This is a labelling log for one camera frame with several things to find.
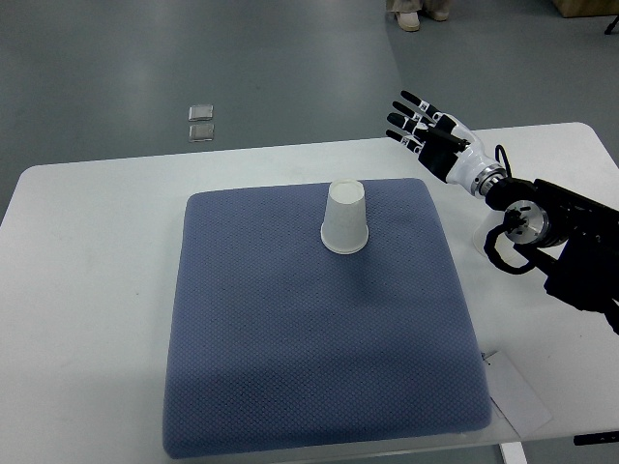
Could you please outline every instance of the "white paper cup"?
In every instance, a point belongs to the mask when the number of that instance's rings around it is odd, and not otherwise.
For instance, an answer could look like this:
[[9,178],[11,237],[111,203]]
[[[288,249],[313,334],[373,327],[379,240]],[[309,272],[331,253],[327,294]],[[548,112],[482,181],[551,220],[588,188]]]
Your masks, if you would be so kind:
[[[497,225],[503,223],[503,216],[504,212],[502,211],[491,211],[486,216],[486,219],[484,219],[484,222],[482,222],[473,234],[473,245],[482,254],[482,256],[487,257],[486,252],[484,251],[487,233]],[[503,261],[506,262],[517,256],[517,252],[514,249],[514,244],[505,236],[505,234],[499,235],[498,239],[496,239],[496,250],[503,258]]]
[[326,248],[338,254],[355,253],[366,245],[366,192],[360,182],[340,179],[329,185],[320,237]]

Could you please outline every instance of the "gray fabric pad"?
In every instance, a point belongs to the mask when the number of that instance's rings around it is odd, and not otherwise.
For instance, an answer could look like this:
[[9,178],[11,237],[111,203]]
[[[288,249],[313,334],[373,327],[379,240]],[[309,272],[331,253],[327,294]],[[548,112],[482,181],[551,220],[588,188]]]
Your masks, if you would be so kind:
[[322,245],[327,184],[190,198],[163,445],[175,458],[464,432],[482,360],[434,205],[363,181],[368,244]]

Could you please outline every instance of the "gray floor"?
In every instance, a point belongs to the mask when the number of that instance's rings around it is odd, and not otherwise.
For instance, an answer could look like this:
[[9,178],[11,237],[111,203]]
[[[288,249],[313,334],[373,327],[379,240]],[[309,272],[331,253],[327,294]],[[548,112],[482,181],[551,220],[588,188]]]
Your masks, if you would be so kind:
[[[550,0],[460,0],[446,23],[423,17],[407,34],[381,0],[3,0],[0,218],[32,165],[380,137],[401,88],[471,129],[586,123],[618,161],[611,20],[564,19]],[[190,144],[201,102],[216,138]],[[619,456],[570,439],[525,448],[533,464]],[[501,459],[491,447],[372,461]]]

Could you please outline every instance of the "small square object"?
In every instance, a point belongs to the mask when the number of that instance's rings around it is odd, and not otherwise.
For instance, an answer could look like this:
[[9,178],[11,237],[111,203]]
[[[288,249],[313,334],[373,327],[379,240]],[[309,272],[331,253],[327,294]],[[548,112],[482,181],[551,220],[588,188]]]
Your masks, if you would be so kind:
[[213,118],[211,104],[197,104],[190,107],[190,121],[208,121]]
[[190,142],[204,142],[213,140],[213,130],[215,126],[212,124],[193,124],[190,126]]

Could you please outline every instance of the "shoe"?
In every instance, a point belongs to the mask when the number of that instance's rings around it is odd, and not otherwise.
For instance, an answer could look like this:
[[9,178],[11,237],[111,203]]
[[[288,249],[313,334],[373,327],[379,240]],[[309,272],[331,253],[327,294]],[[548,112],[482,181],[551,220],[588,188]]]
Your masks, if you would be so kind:
[[419,17],[417,16],[417,12],[413,12],[413,13],[397,12],[396,17],[398,18],[399,27],[401,27],[406,32],[419,31]]
[[449,12],[425,12],[429,17],[434,19],[435,21],[446,21],[449,17]]

